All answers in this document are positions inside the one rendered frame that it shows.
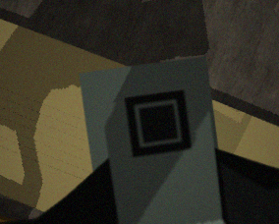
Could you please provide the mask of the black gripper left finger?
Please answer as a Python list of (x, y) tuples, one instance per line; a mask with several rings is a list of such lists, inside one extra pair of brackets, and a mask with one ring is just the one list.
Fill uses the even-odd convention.
[(0, 224), (119, 224), (109, 158), (37, 218)]

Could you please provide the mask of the tan panel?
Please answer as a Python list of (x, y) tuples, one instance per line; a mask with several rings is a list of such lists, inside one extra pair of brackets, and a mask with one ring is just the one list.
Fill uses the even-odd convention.
[[(92, 172), (80, 73), (127, 67), (0, 19), (0, 195), (46, 211)], [(279, 168), (279, 127), (212, 100), (219, 149)]]

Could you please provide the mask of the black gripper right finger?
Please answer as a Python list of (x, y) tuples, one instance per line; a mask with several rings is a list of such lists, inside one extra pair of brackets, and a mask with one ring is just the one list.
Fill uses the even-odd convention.
[(225, 224), (279, 224), (279, 168), (214, 149)]

